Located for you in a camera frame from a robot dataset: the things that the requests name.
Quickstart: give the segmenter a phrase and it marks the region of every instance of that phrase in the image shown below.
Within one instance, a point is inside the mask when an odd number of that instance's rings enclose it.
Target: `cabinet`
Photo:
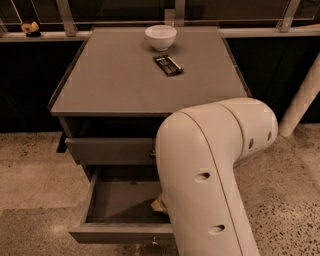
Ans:
[[[161,192],[160,125],[182,108],[247,97],[216,27],[177,29],[174,44],[156,52],[145,28],[95,28],[52,105],[91,182],[81,223],[69,230],[79,242],[173,240],[168,216],[150,206]],[[163,54],[184,73],[167,77],[153,61]]]

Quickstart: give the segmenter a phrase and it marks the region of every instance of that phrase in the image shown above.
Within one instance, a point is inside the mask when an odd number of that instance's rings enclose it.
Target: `bowl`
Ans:
[[[177,30],[167,25],[156,25],[146,29],[146,38],[157,51],[167,50],[174,42]]]

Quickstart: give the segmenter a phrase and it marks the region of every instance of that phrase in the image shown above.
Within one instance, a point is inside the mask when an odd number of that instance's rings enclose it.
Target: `drawer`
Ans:
[[[152,138],[68,138],[73,159],[83,165],[152,165]]]
[[[79,243],[174,242],[169,217],[151,208],[161,191],[157,175],[150,176],[150,166],[139,176],[122,168],[127,175],[105,175],[114,173],[112,166],[95,168],[81,223],[69,233]]]

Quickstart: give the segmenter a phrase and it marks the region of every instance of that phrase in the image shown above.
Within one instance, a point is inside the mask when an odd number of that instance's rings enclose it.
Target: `speckled floor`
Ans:
[[[59,133],[0,134],[0,255],[165,255],[174,246],[84,245],[80,222],[89,182]],[[320,255],[320,125],[289,138],[235,174],[261,255]]]

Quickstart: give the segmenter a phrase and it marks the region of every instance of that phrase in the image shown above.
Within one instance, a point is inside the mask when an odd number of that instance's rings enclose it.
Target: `small item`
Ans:
[[[152,210],[155,212],[162,212],[164,214],[168,214],[167,206],[164,202],[163,194],[161,193],[156,200],[154,200],[151,204]]]
[[[153,57],[153,59],[167,76],[175,76],[183,72],[183,68],[175,63],[168,55]]]
[[[37,24],[37,22],[29,23],[23,23],[21,25],[21,29],[24,33],[26,33],[27,37],[39,37],[41,36],[40,28]]]

